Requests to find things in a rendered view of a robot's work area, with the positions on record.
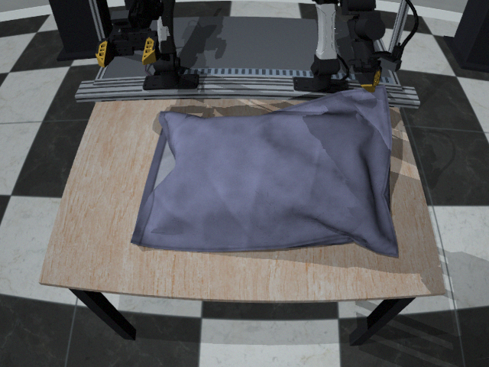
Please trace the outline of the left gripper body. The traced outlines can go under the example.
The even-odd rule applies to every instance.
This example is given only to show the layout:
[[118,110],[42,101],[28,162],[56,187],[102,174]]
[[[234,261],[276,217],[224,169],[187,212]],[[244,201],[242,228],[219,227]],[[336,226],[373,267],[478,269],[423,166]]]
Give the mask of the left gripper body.
[[352,41],[351,44],[355,58],[348,60],[347,64],[353,66],[354,75],[360,85],[373,84],[375,73],[379,70],[382,71],[382,67],[380,67],[381,61],[377,60],[380,57],[369,57],[369,55],[375,53],[373,40]]

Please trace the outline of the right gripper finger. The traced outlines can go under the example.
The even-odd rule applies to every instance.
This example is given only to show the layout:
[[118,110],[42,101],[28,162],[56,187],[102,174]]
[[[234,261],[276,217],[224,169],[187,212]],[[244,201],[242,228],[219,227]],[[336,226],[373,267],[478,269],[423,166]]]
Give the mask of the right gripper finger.
[[102,42],[99,45],[99,52],[96,54],[96,58],[101,67],[107,67],[111,63],[112,56],[108,47],[108,41]]
[[151,38],[148,38],[146,40],[145,48],[144,48],[144,54],[142,58],[142,63],[143,65],[147,65],[149,63],[154,63],[157,62],[157,56],[156,56],[156,51],[153,49],[154,46],[154,41]]

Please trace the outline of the grey slotted metal crossbar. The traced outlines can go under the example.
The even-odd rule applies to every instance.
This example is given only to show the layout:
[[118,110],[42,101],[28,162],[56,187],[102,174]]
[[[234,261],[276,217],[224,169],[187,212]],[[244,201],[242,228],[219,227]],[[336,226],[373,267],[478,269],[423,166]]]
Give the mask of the grey slotted metal crossbar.
[[[144,83],[93,85],[95,80],[82,81],[75,95],[76,102],[127,99],[291,99],[313,100],[333,93],[296,91],[293,83],[251,81],[198,81],[196,89],[143,90]],[[418,109],[420,101],[414,87],[403,91],[387,89],[389,106]]]

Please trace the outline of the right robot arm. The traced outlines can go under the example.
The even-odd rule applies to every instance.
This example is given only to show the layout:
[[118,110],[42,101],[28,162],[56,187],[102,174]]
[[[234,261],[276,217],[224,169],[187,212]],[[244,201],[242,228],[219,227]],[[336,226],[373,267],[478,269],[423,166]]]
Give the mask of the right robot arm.
[[149,28],[152,20],[157,20],[160,59],[153,66],[160,75],[146,76],[143,90],[196,89],[199,75],[178,75],[180,58],[176,57],[173,39],[173,9],[176,0],[137,0],[137,3],[132,3],[133,1],[125,0],[126,10],[113,11],[111,21],[115,29],[120,28],[126,32],[142,28],[140,21]]

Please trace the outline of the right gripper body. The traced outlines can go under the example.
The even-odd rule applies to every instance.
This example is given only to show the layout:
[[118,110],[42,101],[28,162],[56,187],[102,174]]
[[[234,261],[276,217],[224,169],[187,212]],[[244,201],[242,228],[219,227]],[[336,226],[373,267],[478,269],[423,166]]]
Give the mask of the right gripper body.
[[121,32],[114,32],[112,34],[113,39],[110,43],[109,38],[102,38],[101,41],[97,44],[96,54],[99,52],[99,45],[102,42],[108,41],[108,47],[112,56],[112,59],[115,57],[121,56],[133,56],[134,50],[144,50],[146,40],[151,38],[154,41],[153,49],[156,51],[157,60],[160,59],[160,49],[159,49],[159,41],[157,31],[152,31],[150,28],[146,26],[143,22],[141,22],[142,29],[139,28],[136,31],[126,31],[121,30]]

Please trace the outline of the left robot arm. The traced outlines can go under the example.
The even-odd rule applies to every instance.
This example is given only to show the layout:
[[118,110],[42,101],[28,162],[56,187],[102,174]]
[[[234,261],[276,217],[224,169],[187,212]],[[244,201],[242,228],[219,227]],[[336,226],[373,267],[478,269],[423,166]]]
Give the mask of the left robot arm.
[[[347,21],[351,39],[355,41],[380,40],[386,29],[381,20],[381,13],[374,11],[376,0],[312,1],[316,2],[319,26],[318,46],[311,66],[313,78],[294,77],[293,88],[296,91],[316,93],[336,93],[348,90],[346,80],[331,80],[332,75],[337,74],[341,68],[335,48],[335,16],[338,4],[342,6],[342,15],[358,15]],[[402,60],[399,60],[402,50],[400,44],[398,42],[398,45],[393,47],[392,53],[376,51],[369,57],[381,57],[380,67],[396,72],[402,63]]]

